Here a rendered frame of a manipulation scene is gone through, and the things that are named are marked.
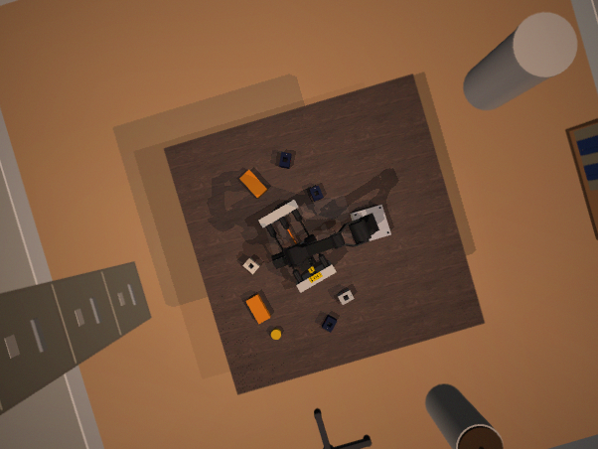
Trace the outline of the orange rectangular block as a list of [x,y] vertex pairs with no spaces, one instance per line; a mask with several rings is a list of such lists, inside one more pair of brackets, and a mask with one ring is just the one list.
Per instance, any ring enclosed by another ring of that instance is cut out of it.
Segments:
[[243,174],[240,179],[258,199],[267,191],[263,184],[253,175],[250,170]]
[[248,298],[245,302],[247,303],[258,324],[271,317],[258,293]]

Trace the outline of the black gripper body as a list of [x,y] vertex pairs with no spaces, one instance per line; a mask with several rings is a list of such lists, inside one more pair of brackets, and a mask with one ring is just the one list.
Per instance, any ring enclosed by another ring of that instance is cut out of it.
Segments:
[[311,235],[309,235],[309,236],[306,237],[306,241],[303,242],[303,243],[304,244],[307,243],[307,245],[308,245],[308,244],[311,244],[311,243],[316,242],[316,241],[318,241],[318,240],[316,239],[315,235],[311,234]]

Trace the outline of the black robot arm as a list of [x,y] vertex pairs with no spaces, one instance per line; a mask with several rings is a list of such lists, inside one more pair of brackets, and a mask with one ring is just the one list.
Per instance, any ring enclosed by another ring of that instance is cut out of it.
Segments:
[[[349,225],[356,244],[345,243],[341,232]],[[272,262],[276,269],[288,265],[289,267],[300,267],[301,271],[311,268],[315,262],[311,255],[342,246],[359,246],[370,241],[372,235],[379,230],[375,221],[374,214],[371,213],[357,220],[344,224],[341,229],[330,235],[330,237],[321,239],[311,244],[291,245],[283,248],[282,252],[272,255]],[[288,249],[289,248],[289,249]],[[312,263],[312,264],[311,264]]]

